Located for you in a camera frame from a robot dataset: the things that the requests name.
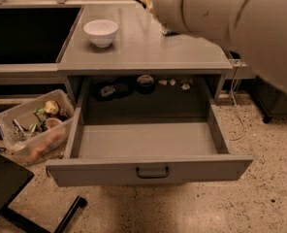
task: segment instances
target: plastic bin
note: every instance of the plastic bin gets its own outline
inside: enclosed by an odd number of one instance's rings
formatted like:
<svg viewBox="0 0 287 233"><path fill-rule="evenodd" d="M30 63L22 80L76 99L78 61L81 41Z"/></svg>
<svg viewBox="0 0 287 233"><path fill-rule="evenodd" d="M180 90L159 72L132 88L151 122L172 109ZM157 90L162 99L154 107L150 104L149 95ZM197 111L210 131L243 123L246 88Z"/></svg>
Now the plastic bin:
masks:
<svg viewBox="0 0 287 233"><path fill-rule="evenodd" d="M13 120L16 119L16 121L25 128L28 128L31 123L37 123L38 126L40 126L40 122L34 115L34 112L38 108L44 107L48 100L56 101L70 118L37 136L25 141L19 141L14 133ZM74 108L67 94L61 89L56 89L37 97L33 101L12 107L0 113L0 133L5 147L8 150L26 155L30 155L36 150L40 153L47 153L51 150L55 150L67 140L73 116Z"/></svg>

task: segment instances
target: white bowl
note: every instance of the white bowl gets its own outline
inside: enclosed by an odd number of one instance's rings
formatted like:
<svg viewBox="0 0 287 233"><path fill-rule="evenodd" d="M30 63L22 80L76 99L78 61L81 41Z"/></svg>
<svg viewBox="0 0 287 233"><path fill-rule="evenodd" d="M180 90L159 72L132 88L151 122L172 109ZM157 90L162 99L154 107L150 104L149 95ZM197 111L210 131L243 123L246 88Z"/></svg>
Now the white bowl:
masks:
<svg viewBox="0 0 287 233"><path fill-rule="evenodd" d="M83 30L89 35L89 40L98 48L108 47L116 36L118 25L108 19L97 19L88 22Z"/></svg>

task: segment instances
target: sink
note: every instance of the sink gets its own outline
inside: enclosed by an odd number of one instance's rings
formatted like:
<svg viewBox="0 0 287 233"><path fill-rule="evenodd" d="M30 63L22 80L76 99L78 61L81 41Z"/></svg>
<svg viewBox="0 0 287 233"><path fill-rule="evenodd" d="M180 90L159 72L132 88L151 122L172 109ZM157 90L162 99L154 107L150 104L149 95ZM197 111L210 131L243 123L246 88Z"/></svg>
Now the sink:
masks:
<svg viewBox="0 0 287 233"><path fill-rule="evenodd" d="M1 8L0 64L55 63L80 7Z"/></svg>

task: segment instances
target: gray countertop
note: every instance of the gray countertop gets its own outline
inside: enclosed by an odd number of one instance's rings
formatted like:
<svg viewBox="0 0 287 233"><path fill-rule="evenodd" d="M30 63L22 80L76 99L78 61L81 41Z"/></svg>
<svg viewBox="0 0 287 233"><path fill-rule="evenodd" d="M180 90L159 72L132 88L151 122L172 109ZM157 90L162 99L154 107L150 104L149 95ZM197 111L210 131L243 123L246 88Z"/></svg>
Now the gray countertop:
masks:
<svg viewBox="0 0 287 233"><path fill-rule="evenodd" d="M84 25L94 19L118 25L111 46L99 49L89 42ZM165 37L153 16L136 3L85 5L58 70L67 75L149 73L221 74L232 69L223 50L186 35Z"/></svg>

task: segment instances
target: cable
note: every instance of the cable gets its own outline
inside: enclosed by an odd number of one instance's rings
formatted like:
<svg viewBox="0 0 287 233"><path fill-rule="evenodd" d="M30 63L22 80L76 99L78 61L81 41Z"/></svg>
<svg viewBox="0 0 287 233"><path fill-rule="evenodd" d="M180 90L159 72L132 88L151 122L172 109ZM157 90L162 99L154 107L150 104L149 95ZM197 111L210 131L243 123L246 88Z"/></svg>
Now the cable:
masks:
<svg viewBox="0 0 287 233"><path fill-rule="evenodd" d="M241 123L241 125L242 125L242 133L241 133L239 136L237 136L236 138L230 139L230 141L237 141L237 140L241 139L241 138L244 136L244 133L245 133L245 130L246 130L246 129L245 129L245 126L244 126L244 123L243 123L243 121L242 121L242 119L241 119L240 113L239 113L237 101L236 101L235 96L234 96L234 89L235 89L235 88L237 87L237 85L238 85L238 82L236 82L236 84L234 85L234 81L235 81L235 79L236 79L236 76L237 76L237 74L238 74L238 72L239 72L239 68L240 68L241 66L242 66L242 62L240 63L240 66L238 66L237 70L235 71L235 73L234 73L234 75L233 75L233 79L232 79L232 82L231 82L230 94L231 94L231 98L232 98L232 100L233 100L233 103L234 103L234 107L235 107L235 109L236 109L236 112L237 112L237 114L238 114L239 121L240 121L240 123Z"/></svg>

